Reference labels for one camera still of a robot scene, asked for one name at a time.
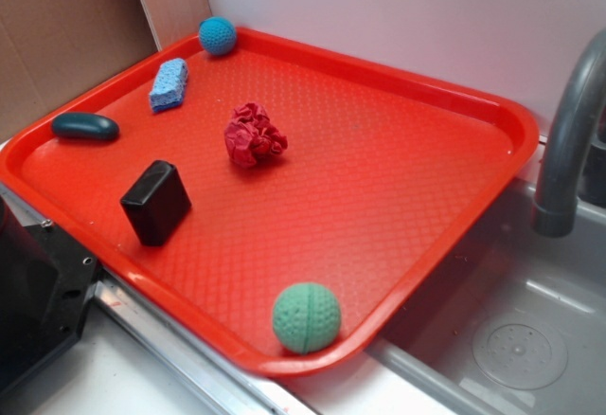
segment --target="crumpled red cloth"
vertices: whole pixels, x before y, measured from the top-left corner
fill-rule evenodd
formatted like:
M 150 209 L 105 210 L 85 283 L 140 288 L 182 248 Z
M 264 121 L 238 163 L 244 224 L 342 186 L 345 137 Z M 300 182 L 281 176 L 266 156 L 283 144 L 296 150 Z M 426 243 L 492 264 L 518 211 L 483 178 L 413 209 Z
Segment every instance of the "crumpled red cloth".
M 256 102 L 235 108 L 224 134 L 229 158 L 246 169 L 288 148 L 286 136 L 269 122 L 267 112 Z

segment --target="sponge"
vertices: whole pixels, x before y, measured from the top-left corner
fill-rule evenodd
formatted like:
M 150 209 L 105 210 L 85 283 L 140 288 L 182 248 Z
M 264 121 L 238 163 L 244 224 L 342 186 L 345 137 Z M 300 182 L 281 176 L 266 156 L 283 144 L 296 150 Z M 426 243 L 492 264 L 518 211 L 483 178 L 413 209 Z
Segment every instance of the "sponge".
M 177 107 L 186 93 L 187 64 L 181 58 L 162 63 L 150 92 L 151 109 L 155 112 Z
M 284 290 L 273 311 L 274 333 L 289 351 L 307 354 L 329 346 L 341 328 L 341 308 L 325 286 L 302 282 Z
M 198 38 L 203 49 L 211 55 L 221 56 L 231 52 L 236 45 L 234 26 L 222 17 L 210 17 L 200 24 Z

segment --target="ball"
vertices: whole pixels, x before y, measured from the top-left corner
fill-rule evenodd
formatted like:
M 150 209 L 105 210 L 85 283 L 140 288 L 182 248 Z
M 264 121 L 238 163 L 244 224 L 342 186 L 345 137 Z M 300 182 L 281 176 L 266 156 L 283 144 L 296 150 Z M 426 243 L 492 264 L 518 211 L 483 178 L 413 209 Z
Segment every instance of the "ball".
M 211 55 L 225 55 L 236 45 L 236 29 L 227 19 L 210 17 L 200 24 L 198 38 L 203 49 Z
M 276 300 L 273 325 L 278 340 L 289 351 L 317 352 L 329 346 L 339 334 L 339 301 L 321 284 L 292 285 Z

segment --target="black machine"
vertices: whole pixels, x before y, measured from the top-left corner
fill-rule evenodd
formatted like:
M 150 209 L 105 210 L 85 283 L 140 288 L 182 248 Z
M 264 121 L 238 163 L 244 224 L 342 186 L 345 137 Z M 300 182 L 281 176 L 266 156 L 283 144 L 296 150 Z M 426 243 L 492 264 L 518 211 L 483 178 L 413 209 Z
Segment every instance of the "black machine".
M 99 269 L 59 226 L 22 226 L 0 197 L 0 398 L 78 342 Z

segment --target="metal sink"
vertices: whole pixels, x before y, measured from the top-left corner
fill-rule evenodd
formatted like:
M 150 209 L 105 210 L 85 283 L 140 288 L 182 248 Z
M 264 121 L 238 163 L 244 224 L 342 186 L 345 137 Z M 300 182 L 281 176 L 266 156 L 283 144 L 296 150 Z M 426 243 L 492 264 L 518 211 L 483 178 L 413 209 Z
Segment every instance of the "metal sink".
M 515 180 L 370 347 L 457 413 L 606 411 L 606 215 L 544 238 L 532 195 Z

